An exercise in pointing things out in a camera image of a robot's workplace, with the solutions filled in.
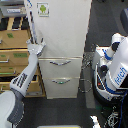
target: black cable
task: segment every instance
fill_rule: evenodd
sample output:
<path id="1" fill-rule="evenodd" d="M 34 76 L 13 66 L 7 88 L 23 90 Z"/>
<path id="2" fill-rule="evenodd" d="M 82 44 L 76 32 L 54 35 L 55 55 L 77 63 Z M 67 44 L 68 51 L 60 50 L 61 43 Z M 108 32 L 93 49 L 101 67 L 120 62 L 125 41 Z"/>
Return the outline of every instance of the black cable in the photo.
<path id="1" fill-rule="evenodd" d="M 97 0 L 99 3 L 104 3 L 106 2 L 107 0 Z"/>

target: wooden drawer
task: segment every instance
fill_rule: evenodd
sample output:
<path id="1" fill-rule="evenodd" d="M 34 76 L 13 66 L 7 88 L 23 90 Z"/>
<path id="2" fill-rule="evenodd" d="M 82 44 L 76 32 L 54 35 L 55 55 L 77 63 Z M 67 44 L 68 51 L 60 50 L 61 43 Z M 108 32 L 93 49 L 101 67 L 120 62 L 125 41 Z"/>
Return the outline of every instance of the wooden drawer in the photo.
<path id="1" fill-rule="evenodd" d="M 0 67 L 0 76 L 17 76 L 26 67 L 27 66 Z"/>
<path id="2" fill-rule="evenodd" d="M 77 98 L 79 78 L 43 79 L 47 99 Z"/>
<path id="3" fill-rule="evenodd" d="M 8 82 L 0 82 L 0 93 L 10 90 L 10 82 L 11 80 L 9 80 Z M 41 93 L 42 89 L 39 82 L 39 76 L 37 76 L 36 80 L 31 81 L 27 90 L 27 95 L 39 95 Z"/>
<path id="4" fill-rule="evenodd" d="M 79 77 L 82 58 L 39 59 L 43 78 Z"/>
<path id="5" fill-rule="evenodd" d="M 9 18 L 7 30 L 0 31 L 0 49 L 27 48 L 26 41 L 30 38 L 29 30 L 12 30 L 14 18 Z"/>
<path id="6" fill-rule="evenodd" d="M 27 49 L 0 50 L 0 66 L 28 65 Z"/>

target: wooden cabinet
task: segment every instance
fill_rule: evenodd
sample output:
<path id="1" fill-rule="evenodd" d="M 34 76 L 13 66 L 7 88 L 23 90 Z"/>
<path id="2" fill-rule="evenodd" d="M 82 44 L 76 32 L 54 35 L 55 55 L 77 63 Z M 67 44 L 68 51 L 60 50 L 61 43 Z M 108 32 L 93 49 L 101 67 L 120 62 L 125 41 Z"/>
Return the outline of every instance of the wooden cabinet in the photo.
<path id="1" fill-rule="evenodd" d="M 9 18 L 7 30 L 0 31 L 0 93 L 10 90 L 9 84 L 28 65 L 29 52 L 26 41 L 28 30 L 11 30 L 14 18 Z M 29 97 L 45 96 L 39 66 L 27 90 Z"/>

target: storage unit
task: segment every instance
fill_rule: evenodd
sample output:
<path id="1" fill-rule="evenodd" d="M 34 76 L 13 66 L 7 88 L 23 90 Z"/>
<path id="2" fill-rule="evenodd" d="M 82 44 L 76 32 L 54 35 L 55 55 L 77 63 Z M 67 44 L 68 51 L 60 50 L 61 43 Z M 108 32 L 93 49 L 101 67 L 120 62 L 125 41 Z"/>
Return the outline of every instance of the storage unit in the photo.
<path id="1" fill-rule="evenodd" d="M 38 43 L 46 47 L 39 65 L 48 99 L 76 98 L 92 0 L 24 0 Z"/>
<path id="2" fill-rule="evenodd" d="M 29 53 L 26 41 L 30 38 L 29 30 L 21 30 L 21 18 L 17 30 L 12 30 L 15 18 L 8 19 L 7 30 L 0 31 L 0 93 L 10 89 L 11 80 L 18 76 L 28 65 Z M 39 66 L 27 90 L 29 97 L 45 96 Z"/>

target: label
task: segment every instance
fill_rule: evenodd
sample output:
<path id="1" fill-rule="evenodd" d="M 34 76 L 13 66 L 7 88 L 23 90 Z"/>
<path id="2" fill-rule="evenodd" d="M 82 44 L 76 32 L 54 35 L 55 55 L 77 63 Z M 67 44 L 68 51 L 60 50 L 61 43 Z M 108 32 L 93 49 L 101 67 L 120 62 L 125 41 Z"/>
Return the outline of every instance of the label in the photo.
<path id="1" fill-rule="evenodd" d="M 27 53 L 13 53 L 13 55 L 14 55 L 15 58 L 26 58 L 26 57 L 28 57 Z"/>
<path id="2" fill-rule="evenodd" d="M 0 55 L 1 57 L 6 57 L 6 55 Z"/>
<path id="3" fill-rule="evenodd" d="M 37 3 L 37 9 L 39 16 L 49 16 L 49 5 L 48 3 Z"/>
<path id="4" fill-rule="evenodd" d="M 127 75 L 127 70 L 119 66 L 118 71 L 114 74 L 113 80 L 117 86 L 120 86 Z"/>
<path id="5" fill-rule="evenodd" d="M 14 38 L 12 33 L 7 33 L 8 38 Z"/>
<path id="6" fill-rule="evenodd" d="M 12 67 L 10 67 L 9 69 L 13 69 Z"/>
<path id="7" fill-rule="evenodd" d="M 20 13 L 20 9 L 7 9 L 8 13 Z"/>

